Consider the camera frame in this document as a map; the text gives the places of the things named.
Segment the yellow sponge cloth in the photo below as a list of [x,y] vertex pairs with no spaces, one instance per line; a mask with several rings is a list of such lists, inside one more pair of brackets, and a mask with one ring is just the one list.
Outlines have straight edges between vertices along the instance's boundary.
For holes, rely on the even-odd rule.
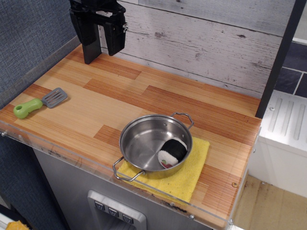
[[[208,141],[193,137],[192,151],[178,172],[162,179],[150,179],[147,175],[140,175],[137,180],[176,198],[189,202],[205,163],[209,146],[210,143]],[[124,161],[118,169],[118,172],[129,177],[134,177],[139,171],[140,169],[134,167],[127,161]],[[147,190],[152,194],[173,200],[169,196],[140,183],[129,183],[133,183],[134,186]]]
[[5,230],[29,230],[26,225],[22,224],[22,222],[10,222]]

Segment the screw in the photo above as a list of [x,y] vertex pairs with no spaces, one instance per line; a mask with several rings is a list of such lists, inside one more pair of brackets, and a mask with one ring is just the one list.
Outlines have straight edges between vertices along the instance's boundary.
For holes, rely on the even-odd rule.
[[231,184],[234,188],[238,188],[239,184],[237,182],[232,182]]

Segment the stainless steel pot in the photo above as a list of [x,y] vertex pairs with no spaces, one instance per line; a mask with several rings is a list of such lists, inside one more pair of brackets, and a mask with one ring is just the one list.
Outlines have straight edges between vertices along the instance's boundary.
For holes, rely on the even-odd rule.
[[[174,115],[187,116],[191,125],[186,127],[175,119]],[[147,174],[150,178],[164,178],[174,174],[182,167],[191,152],[192,135],[189,129],[193,125],[194,122],[190,115],[177,112],[171,116],[145,115],[131,121],[123,129],[119,138],[119,147],[123,157],[113,164],[114,176],[120,180],[133,181],[141,174]],[[158,152],[171,138],[181,139],[187,145],[188,151],[181,162],[165,169],[159,163]],[[127,160],[141,171],[131,179],[119,177],[115,166],[122,159]]]

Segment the wooden countertop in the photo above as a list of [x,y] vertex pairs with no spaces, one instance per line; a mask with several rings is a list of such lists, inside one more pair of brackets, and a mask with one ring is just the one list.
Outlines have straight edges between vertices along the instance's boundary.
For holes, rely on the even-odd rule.
[[[44,106],[23,120],[13,115],[14,106],[57,87],[69,97],[59,106]],[[254,117],[259,102],[104,54],[86,65],[79,46],[3,108],[0,120],[21,130],[21,138],[29,138],[26,131],[112,168],[122,156],[118,139],[130,121],[146,114],[188,113],[195,122],[192,135],[211,144],[190,203],[228,220],[239,190],[232,183],[241,183],[260,128]]]

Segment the blue tile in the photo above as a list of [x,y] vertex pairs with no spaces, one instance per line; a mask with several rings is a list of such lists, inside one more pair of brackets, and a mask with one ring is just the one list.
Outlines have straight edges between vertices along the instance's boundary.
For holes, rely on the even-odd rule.
[[292,42],[283,66],[307,72],[307,46]]
[[307,98],[307,74],[304,73],[295,94]]
[[301,72],[282,68],[274,89],[293,94],[301,75]]

